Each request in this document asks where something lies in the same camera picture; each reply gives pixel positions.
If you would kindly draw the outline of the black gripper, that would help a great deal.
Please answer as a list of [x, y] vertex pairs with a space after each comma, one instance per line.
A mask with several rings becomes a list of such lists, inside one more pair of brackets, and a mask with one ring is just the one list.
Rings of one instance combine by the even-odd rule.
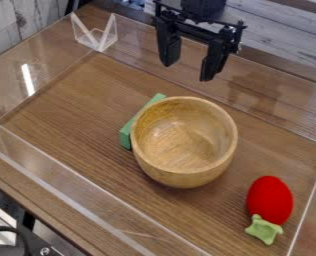
[[153, 2], [160, 59], [166, 67], [172, 66], [181, 56], [182, 40], [178, 27], [185, 35], [201, 42], [218, 38], [209, 43], [201, 65], [200, 80], [210, 81], [224, 69], [229, 52], [240, 51], [242, 33], [248, 28], [245, 21], [228, 12], [228, 0], [153, 0]]

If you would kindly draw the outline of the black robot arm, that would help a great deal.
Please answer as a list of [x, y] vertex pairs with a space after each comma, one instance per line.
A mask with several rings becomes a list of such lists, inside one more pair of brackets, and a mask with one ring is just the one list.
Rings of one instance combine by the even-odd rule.
[[248, 28], [244, 20], [228, 18], [228, 0], [153, 0], [158, 53], [162, 64], [172, 66], [181, 57], [182, 37], [208, 45], [200, 80], [210, 81], [222, 72], [228, 58], [240, 51]]

